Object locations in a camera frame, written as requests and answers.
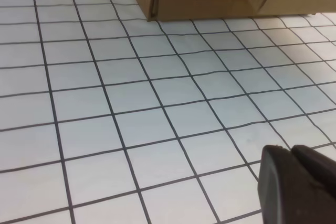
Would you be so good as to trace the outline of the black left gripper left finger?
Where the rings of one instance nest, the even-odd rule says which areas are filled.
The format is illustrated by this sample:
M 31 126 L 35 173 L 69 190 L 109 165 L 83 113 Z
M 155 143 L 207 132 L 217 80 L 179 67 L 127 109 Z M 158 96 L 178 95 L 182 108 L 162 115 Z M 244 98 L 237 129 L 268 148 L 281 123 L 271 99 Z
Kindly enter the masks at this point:
M 264 223 L 312 221 L 312 177 L 285 148 L 263 148 L 258 196 Z

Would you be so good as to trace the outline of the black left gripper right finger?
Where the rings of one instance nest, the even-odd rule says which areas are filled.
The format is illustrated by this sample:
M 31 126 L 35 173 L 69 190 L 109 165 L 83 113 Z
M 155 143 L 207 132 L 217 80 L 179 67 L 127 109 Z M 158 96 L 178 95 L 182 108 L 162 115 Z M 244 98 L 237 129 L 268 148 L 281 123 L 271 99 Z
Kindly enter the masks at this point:
M 309 222 L 335 223 L 335 161 L 304 145 L 294 146 L 291 152 L 313 179 Z

